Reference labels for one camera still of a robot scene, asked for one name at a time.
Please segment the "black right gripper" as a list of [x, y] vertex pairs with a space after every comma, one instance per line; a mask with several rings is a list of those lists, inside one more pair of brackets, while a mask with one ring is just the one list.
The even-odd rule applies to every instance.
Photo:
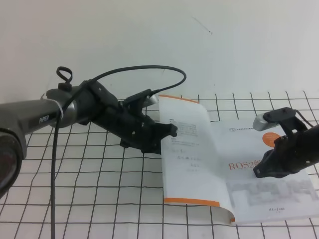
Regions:
[[275, 148], [264, 154], [261, 164], [253, 168], [257, 178], [283, 178], [309, 167], [309, 161], [300, 153], [296, 138], [279, 138]]

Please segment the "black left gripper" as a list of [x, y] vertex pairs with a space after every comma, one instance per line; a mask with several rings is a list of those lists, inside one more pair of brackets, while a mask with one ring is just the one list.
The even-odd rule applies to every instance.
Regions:
[[156, 123], [143, 112], [132, 112], [99, 82], [89, 86], [96, 98], [96, 108], [90, 120], [121, 139], [123, 148], [139, 149], [142, 153], [160, 154], [160, 142], [167, 136], [177, 136], [177, 126]]

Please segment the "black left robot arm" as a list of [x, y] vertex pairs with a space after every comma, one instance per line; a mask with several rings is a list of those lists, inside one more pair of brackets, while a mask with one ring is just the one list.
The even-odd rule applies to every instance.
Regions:
[[64, 128], [92, 122], [119, 137], [124, 148], [160, 154], [161, 140], [175, 137], [177, 127], [143, 114], [143, 108], [156, 103], [156, 91], [147, 89], [120, 101], [99, 82], [103, 77], [132, 70], [134, 67], [114, 69], [72, 86], [72, 78], [65, 76], [70, 69], [58, 67], [56, 73], [62, 82], [41, 99], [1, 104], [0, 193], [4, 195], [20, 173], [27, 153], [26, 135], [46, 126]]

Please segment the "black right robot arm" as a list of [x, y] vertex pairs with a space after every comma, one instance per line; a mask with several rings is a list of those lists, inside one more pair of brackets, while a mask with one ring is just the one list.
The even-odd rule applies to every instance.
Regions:
[[319, 126], [281, 136], [253, 171], [257, 178], [283, 178], [319, 162]]

